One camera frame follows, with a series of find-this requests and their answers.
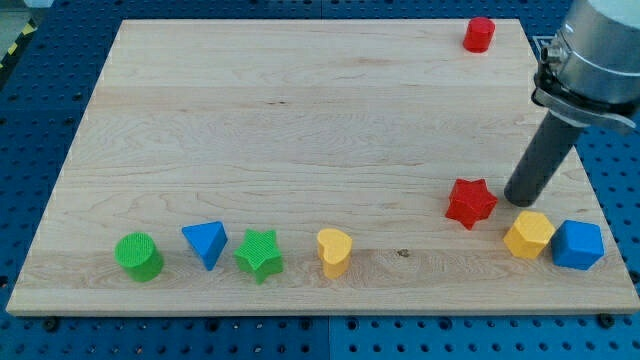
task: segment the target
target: wood grain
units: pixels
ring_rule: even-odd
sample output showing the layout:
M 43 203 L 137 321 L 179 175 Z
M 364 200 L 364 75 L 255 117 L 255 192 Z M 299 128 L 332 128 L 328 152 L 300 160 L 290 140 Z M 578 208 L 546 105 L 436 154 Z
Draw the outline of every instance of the wood grain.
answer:
M 638 297 L 575 152 L 534 209 L 597 223 L 588 272 L 547 249 L 513 258 L 520 209 L 502 189 L 544 112 L 517 21 L 486 54 L 466 21 L 124 21 L 36 232 L 14 315 L 207 316 L 630 313 Z M 466 231 L 446 219 L 456 178 L 500 201 Z M 207 272 L 182 226 L 222 220 Z M 231 256 L 247 227 L 274 228 L 282 274 L 256 285 Z M 322 274 L 315 235 L 354 239 Z M 130 281 L 116 242 L 150 233 L 165 256 Z M 409 256 L 398 251 L 408 250 Z

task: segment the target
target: blue cube block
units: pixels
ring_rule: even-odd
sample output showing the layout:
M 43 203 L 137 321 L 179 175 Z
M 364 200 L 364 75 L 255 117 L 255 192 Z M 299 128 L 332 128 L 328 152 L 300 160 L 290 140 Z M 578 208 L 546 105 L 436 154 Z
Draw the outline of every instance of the blue cube block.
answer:
M 588 270 L 604 256 L 600 227 L 566 220 L 551 238 L 551 252 L 558 266 Z
M 227 244 L 227 234 L 219 221 L 185 226 L 182 234 L 187 238 L 193 250 L 200 256 L 207 270 L 216 265 L 222 249 Z

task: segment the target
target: blue pegboard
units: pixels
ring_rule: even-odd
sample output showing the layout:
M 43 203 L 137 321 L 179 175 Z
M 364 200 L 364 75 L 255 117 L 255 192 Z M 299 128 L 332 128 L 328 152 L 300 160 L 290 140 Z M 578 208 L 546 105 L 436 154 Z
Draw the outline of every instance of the blue pegboard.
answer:
M 552 35 L 570 0 L 58 0 L 0 93 L 3 309 L 122 19 L 519 18 Z M 640 271 L 640 134 L 577 144 L 630 270 Z M 0 359 L 640 358 L 640 317 L 60 320 L 0 313 Z

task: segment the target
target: blue triangular prism block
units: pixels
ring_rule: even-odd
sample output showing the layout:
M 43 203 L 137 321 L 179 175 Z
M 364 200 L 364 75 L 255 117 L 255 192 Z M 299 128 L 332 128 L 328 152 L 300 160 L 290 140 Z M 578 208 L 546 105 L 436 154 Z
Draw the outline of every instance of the blue triangular prism block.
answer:
M 227 244 L 227 234 L 219 221 L 185 226 L 182 234 L 187 238 L 193 250 L 200 256 L 207 270 L 213 269 Z

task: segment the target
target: yellow heart block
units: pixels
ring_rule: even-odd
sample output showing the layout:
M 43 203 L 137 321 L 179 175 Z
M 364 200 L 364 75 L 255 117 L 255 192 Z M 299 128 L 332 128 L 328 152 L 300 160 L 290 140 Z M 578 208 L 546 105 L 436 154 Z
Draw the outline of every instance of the yellow heart block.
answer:
M 338 229 L 322 229 L 318 232 L 318 257 L 322 271 L 329 279 L 337 279 L 349 268 L 353 240 Z

